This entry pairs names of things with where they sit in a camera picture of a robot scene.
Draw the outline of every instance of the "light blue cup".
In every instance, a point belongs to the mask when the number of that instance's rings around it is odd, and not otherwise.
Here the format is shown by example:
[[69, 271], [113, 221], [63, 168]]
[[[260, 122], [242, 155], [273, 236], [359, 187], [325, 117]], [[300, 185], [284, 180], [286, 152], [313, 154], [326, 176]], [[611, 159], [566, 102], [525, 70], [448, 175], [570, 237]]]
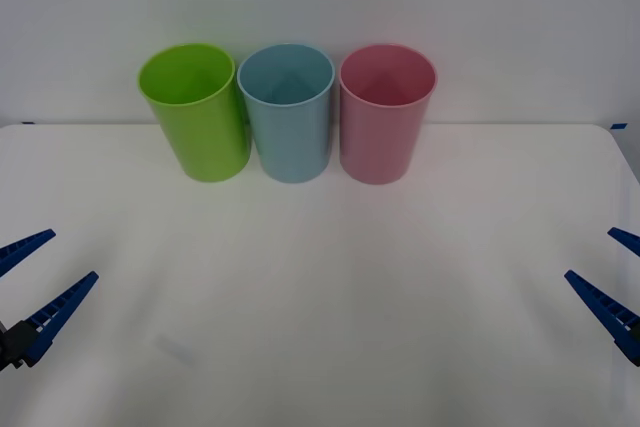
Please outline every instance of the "light blue cup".
[[323, 52], [279, 44], [250, 55], [238, 85], [265, 172], [280, 182], [305, 182], [329, 163], [331, 85], [335, 68]]

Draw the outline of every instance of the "plastic cup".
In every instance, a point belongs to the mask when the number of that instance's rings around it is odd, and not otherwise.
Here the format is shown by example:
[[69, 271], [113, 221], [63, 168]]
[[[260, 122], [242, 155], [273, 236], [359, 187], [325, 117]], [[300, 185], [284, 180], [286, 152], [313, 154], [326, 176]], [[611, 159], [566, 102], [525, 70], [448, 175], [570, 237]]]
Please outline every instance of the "plastic cup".
[[185, 44], [152, 57], [138, 76], [180, 165], [196, 180], [226, 180], [249, 160], [234, 73], [233, 59], [221, 48]]
[[409, 47], [375, 44], [340, 68], [340, 162], [354, 179], [387, 184], [408, 170], [431, 92], [429, 60]]
[[270, 177], [305, 182], [327, 167], [334, 77], [326, 54], [299, 44], [267, 47], [240, 65], [238, 85], [260, 162]]

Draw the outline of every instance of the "lime green cup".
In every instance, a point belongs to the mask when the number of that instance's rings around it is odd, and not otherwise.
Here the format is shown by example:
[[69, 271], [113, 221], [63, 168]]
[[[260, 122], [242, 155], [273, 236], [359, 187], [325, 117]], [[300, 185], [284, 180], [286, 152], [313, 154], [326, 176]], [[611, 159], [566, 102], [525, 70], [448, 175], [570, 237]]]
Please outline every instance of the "lime green cup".
[[249, 160], [235, 71], [221, 48], [185, 44], [156, 54], [138, 75], [140, 92], [193, 179], [226, 180]]

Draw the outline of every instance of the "table surface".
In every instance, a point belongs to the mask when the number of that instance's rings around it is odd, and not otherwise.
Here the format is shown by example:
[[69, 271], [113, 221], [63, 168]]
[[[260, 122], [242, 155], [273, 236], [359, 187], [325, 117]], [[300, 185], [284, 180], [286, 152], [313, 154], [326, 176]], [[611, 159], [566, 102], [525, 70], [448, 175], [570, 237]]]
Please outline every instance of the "table surface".
[[427, 125], [410, 172], [280, 184], [179, 169], [158, 126], [0, 129], [6, 325], [100, 280], [5, 426], [638, 425], [640, 372], [563, 279], [640, 310], [640, 189], [588, 125]]

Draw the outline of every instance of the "blue robotic claw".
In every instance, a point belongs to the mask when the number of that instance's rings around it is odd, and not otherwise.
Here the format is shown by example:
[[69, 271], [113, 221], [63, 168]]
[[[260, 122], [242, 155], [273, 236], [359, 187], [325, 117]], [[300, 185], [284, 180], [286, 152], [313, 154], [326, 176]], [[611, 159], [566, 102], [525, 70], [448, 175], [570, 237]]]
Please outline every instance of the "blue robotic claw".
[[26, 237], [22, 240], [9, 244], [0, 249], [0, 277], [13, 269], [16, 265], [33, 254], [56, 236], [56, 233], [49, 229]]
[[616, 227], [607, 232], [611, 237], [616, 239], [634, 254], [640, 256], [640, 237], [630, 234]]
[[[640, 256], [640, 237], [615, 227], [609, 230], [608, 234]], [[573, 270], [569, 270], [564, 277], [604, 328], [609, 331], [622, 353], [636, 367], [640, 367], [640, 317]]]
[[[45, 230], [0, 249], [0, 276], [55, 235], [53, 230]], [[51, 347], [53, 339], [97, 280], [98, 274], [90, 272], [52, 302], [9, 330], [5, 330], [0, 324], [0, 370], [9, 364], [16, 368], [23, 363], [33, 367]]]

